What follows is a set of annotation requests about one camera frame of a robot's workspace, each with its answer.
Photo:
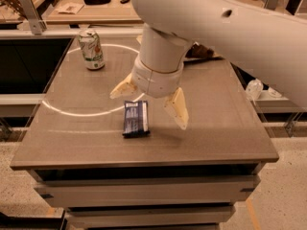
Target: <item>brown tabletop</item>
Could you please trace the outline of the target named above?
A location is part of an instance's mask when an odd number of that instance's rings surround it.
[[[86,5],[83,0],[61,0],[46,18],[47,24],[142,24],[132,3],[121,4],[111,0],[104,5]],[[59,13],[57,9],[67,3],[84,4],[76,14]]]
[[[124,100],[109,93],[131,70],[139,48],[135,37],[101,37],[106,67],[89,71],[79,49],[66,55],[12,160],[16,170],[126,166],[205,165],[273,162],[278,155],[230,63],[207,61],[185,66],[181,86],[190,120],[181,130],[149,102],[151,135],[122,136]],[[71,49],[77,48],[75,42]]]

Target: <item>floor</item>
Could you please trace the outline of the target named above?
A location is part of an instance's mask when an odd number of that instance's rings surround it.
[[[295,131],[304,137],[289,138],[282,124],[264,125],[280,159],[260,172],[260,185],[246,202],[236,203],[236,213],[221,230],[307,229],[307,127],[300,125]],[[59,217],[62,209],[51,208],[36,194],[35,182],[26,172],[11,170],[18,145],[13,140],[0,143],[0,212],[10,217]]]

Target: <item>soda can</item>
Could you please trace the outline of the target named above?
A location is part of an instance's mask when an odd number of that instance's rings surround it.
[[[90,70],[98,70],[105,66],[104,54],[100,39],[95,30],[86,29],[79,33],[79,44],[83,52],[85,66]]]

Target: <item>screw hole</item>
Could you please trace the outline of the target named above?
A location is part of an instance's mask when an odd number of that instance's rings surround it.
[[[232,10],[228,10],[223,12],[222,17],[228,18],[229,16],[231,16],[232,14]]]

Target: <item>white robotic arm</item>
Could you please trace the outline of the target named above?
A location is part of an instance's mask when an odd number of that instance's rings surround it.
[[[146,25],[130,83],[167,97],[166,109],[181,128],[188,114],[179,79],[195,41],[307,108],[307,21],[234,0],[131,1]],[[118,86],[111,98],[120,94]]]

